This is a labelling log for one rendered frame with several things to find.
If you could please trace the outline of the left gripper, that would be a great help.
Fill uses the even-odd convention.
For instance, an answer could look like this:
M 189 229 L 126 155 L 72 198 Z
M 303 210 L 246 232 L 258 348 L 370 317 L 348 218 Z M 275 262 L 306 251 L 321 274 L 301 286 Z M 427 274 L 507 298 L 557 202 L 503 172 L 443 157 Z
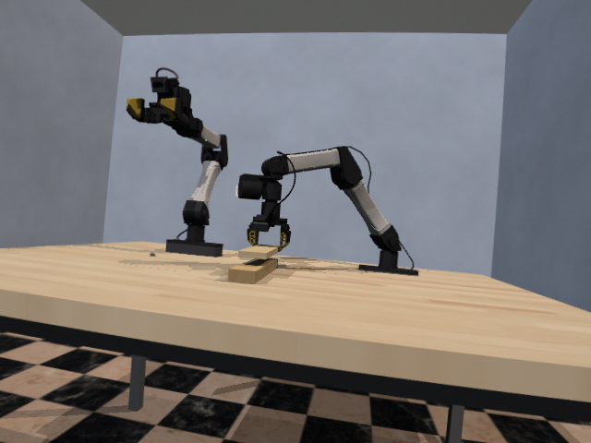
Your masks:
M 277 204 L 278 203 L 275 203 L 275 202 L 262 202 L 261 203 L 261 215 L 269 215 L 270 210 L 272 208 L 274 208 L 274 206 L 276 206 Z M 281 251 L 290 243 L 291 231 L 289 231 L 290 227 L 287 224 L 287 219 L 280 218 L 280 209 L 281 209 L 281 204 L 279 204 L 274 209 L 274 211 L 276 211 L 276 216 L 278 216 L 278 218 L 275 218 L 275 220 L 276 220 L 275 225 L 281 226 L 281 234 L 280 234 L 280 251 Z M 254 222 L 254 219 L 255 219 L 255 217 L 253 217 L 253 222 Z M 252 246 L 257 245 L 258 241 L 259 241 L 259 232 L 253 231 L 253 222 L 250 223 L 249 228 L 247 229 L 247 240 Z M 287 229 L 287 227 L 289 229 Z M 251 235 L 254 235 L 254 233 L 252 233 L 252 232 L 255 232 L 255 238 L 254 238 L 254 236 L 251 236 Z M 284 235 L 285 235 L 285 237 L 283 237 Z M 253 240 L 255 240 L 255 242 L 253 242 Z M 283 242 L 284 242 L 284 245 L 283 245 Z

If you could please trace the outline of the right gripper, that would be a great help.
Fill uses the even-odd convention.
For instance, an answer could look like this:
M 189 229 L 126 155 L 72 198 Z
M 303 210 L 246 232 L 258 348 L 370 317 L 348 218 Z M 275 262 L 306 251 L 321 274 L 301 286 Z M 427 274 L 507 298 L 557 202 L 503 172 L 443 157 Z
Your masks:
M 142 98 L 127 99 L 127 112 L 133 119 L 136 119 L 140 123 L 164 123 L 168 126 L 176 126 L 181 121 L 185 101 L 182 98 L 172 99 L 161 99 L 161 102 L 149 102 L 150 108 L 144 107 L 145 100 Z

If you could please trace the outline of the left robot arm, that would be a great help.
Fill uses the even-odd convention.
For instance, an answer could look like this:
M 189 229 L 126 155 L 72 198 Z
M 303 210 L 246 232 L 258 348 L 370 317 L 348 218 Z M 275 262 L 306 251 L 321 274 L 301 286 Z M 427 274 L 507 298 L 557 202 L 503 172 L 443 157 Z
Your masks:
M 343 190 L 355 205 L 370 231 L 370 238 L 381 249 L 378 266 L 359 264 L 359 269 L 418 275 L 418 271 L 415 269 L 399 269 L 397 267 L 398 251 L 402 251 L 399 235 L 394 227 L 384 219 L 366 190 L 361 170 L 346 146 L 335 150 L 286 156 L 294 165 L 296 173 L 330 168 L 333 183 Z M 281 200 L 282 195 L 282 185 L 278 180 L 282 180 L 283 175 L 294 173 L 291 162 L 283 155 L 275 156 L 261 165 L 263 175 L 240 175 L 238 197 L 256 200 L 262 197 L 265 202 L 277 203 L 278 200 Z M 275 218 L 278 216 L 274 210 L 269 215 L 257 215 L 253 222 L 253 231 L 268 232 L 270 227 L 275 226 Z

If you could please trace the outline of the light wooden slat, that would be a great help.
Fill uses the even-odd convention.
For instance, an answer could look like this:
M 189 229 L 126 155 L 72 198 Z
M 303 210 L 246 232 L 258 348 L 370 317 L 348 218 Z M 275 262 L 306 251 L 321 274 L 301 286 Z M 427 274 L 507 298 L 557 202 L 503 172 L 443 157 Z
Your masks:
M 276 248 L 276 249 L 274 249 Z M 260 253 L 259 253 L 260 252 Z M 267 259 L 280 252 L 279 245 L 254 245 L 238 251 L 238 257 Z

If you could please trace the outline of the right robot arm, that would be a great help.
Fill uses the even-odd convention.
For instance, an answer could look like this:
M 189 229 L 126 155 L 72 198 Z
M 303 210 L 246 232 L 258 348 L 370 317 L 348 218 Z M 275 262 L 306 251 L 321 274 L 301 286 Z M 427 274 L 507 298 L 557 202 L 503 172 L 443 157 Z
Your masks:
M 168 80 L 168 77 L 151 78 L 151 88 L 152 92 L 157 92 L 157 102 L 161 102 L 161 99 L 172 98 L 182 98 L 185 101 L 181 121 L 171 128 L 181 137 L 195 139 L 202 144 L 201 163 L 203 163 L 203 167 L 197 187 L 183 209 L 184 223 L 187 224 L 187 239 L 167 239 L 166 243 L 223 247 L 223 244 L 205 242 L 205 226 L 203 225 L 209 225 L 208 208 L 215 180 L 228 163 L 227 137 L 211 132 L 202 124 L 201 120 L 192 118 L 191 94 L 189 89 L 179 87 L 179 84 L 178 80 Z M 221 142 L 221 151 L 212 150 L 219 149 Z

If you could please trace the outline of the light wooden plank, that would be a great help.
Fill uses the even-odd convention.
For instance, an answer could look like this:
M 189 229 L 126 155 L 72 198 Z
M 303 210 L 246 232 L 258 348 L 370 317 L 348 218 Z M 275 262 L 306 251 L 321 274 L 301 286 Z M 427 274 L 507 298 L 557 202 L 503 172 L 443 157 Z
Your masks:
M 277 266 L 277 258 L 254 258 L 228 269 L 227 281 L 255 284 L 277 269 Z

